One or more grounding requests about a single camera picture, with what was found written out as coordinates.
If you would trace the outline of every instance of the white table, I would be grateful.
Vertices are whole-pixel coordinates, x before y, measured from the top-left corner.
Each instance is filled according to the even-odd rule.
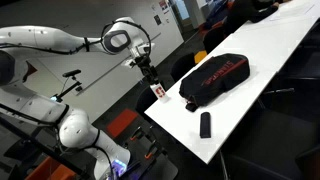
[[[248,57],[250,77],[219,96],[209,106],[199,108],[194,113],[186,110],[186,102],[179,95],[181,82],[178,81],[167,92],[171,99],[166,103],[155,102],[146,114],[208,164],[314,25],[320,16],[320,3],[316,3],[307,14],[289,20],[252,24],[250,28],[246,24],[190,70],[185,76],[210,57],[224,53],[238,53]],[[200,114],[206,111],[211,114],[212,138],[201,139]]]

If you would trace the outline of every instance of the robotic arm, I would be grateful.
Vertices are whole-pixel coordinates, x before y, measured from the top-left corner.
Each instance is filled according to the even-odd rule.
[[[112,28],[105,33],[108,26]],[[165,93],[157,73],[150,66],[150,39],[144,43],[140,26],[129,17],[120,18],[103,28],[100,38],[75,37],[59,29],[17,26],[0,29],[0,115],[12,116],[37,126],[53,126],[61,143],[70,148],[85,149],[97,159],[94,175],[105,178],[113,170],[121,176],[126,171],[130,152],[118,146],[103,131],[94,128],[85,111],[52,101],[23,85],[30,58],[72,55],[78,52],[104,52],[115,55],[129,49],[137,65],[159,97]]]

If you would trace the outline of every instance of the black remote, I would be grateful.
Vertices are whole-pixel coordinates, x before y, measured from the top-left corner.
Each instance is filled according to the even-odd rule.
[[[201,114],[200,120],[200,137],[201,138],[211,138],[211,117],[210,113],[204,112]]]

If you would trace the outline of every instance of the person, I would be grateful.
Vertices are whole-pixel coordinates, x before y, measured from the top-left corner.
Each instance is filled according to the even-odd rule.
[[[246,21],[257,23],[276,12],[280,3],[290,0],[235,0],[224,23],[225,35],[234,33]]]

